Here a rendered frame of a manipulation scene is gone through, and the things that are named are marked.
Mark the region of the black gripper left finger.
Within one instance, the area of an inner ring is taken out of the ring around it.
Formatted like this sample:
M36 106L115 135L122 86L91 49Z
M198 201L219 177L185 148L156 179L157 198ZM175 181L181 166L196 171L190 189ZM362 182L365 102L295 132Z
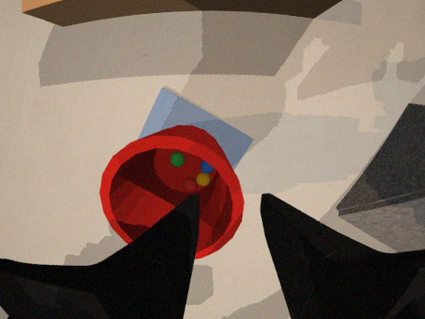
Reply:
M25 319L184 319L199 240L199 195L89 266L0 258L0 306Z

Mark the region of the red cup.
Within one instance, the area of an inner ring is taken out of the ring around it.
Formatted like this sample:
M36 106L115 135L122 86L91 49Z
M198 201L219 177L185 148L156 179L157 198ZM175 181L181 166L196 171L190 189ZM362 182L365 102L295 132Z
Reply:
M244 207L240 181L222 147L208 132L191 125L165 130L129 143L111 158L101 182L103 213L129 244L189 195L198 194L195 259L203 258L220 250L240 226ZM171 165L174 152L185 156L180 167ZM185 190L186 178L196 179L202 173L203 160L214 168L208 173L209 185Z

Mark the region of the yellow marble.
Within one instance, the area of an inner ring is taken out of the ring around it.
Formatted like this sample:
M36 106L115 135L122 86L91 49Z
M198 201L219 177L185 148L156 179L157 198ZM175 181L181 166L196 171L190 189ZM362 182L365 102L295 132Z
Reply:
M202 172L197 175L196 180L200 186L205 187L209 185L211 178L207 173Z

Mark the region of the green marble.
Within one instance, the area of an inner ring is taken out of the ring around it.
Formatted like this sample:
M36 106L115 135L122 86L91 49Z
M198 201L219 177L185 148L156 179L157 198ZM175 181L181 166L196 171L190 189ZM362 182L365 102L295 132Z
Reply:
M174 152L170 158L171 164L180 167L185 163L185 156L180 152Z

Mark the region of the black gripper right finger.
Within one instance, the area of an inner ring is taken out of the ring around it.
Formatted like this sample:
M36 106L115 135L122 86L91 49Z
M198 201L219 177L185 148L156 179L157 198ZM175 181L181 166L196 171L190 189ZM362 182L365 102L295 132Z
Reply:
M270 193L260 214L291 319L395 319L425 296L425 249L380 252Z

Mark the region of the blue marble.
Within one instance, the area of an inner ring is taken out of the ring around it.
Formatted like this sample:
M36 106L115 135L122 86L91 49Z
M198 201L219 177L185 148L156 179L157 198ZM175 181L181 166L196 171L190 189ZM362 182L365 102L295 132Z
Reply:
M204 172L204 173L212 173L214 168L208 164L206 161L202 161L200 164L200 169Z

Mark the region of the dark red ball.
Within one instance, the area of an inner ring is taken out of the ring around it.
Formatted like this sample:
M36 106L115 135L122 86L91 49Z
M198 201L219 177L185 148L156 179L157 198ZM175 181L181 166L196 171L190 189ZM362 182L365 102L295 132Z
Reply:
M198 186L197 180L193 177L188 177L184 181L184 188L187 191L194 191Z

